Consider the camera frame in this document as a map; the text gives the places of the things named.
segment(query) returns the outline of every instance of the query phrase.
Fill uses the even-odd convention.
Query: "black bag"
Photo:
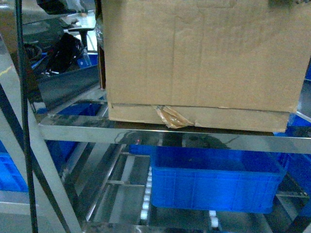
[[[70,65],[78,60],[84,51],[81,41],[73,35],[65,33],[50,56],[46,67],[46,74],[60,74],[66,72]]]

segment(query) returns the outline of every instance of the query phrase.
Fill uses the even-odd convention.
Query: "cardboard box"
[[[311,55],[311,3],[102,0],[102,11],[111,120],[164,123],[168,106],[199,127],[286,129]]]

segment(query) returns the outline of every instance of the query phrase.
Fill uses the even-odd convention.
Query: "blue plastic bin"
[[[156,147],[153,146],[129,145],[128,152],[131,154],[151,155],[155,149]]]
[[[264,152],[158,147],[151,157],[157,207],[270,213],[285,170]]]
[[[89,57],[89,59],[90,59],[90,61],[91,61],[92,66],[95,66],[95,65],[98,64],[98,54],[96,54],[96,53],[89,53],[89,54],[88,54],[88,57]],[[86,61],[85,61],[85,59],[83,59],[83,58],[78,59],[78,60],[77,60],[77,63],[78,63],[78,66],[79,66],[80,68],[86,68],[86,67],[88,67],[88,65],[87,65],[87,63],[86,63]]]
[[[8,153],[0,153],[0,190],[28,192],[28,187]]]

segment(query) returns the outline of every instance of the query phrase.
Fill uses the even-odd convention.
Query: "plastic wrap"
[[[189,121],[169,106],[155,106],[155,110],[168,128],[178,129],[194,125],[193,122]]]
[[[96,25],[95,25],[95,34],[97,43],[99,44],[102,49],[104,49],[104,23],[103,23],[103,15],[100,14],[96,19]]]

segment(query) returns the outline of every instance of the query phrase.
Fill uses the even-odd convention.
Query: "black cable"
[[[16,26],[17,26],[17,57],[18,69],[20,77],[20,95],[21,95],[21,116],[23,126],[24,138],[24,154],[26,161],[28,194],[30,204],[30,216],[33,233],[38,233],[37,213],[35,206],[35,187],[33,178],[33,165],[31,158],[29,125],[28,125],[28,100],[27,100],[27,73],[25,68],[25,52],[23,42],[23,28],[22,28],[22,0],[15,1],[16,10]]]

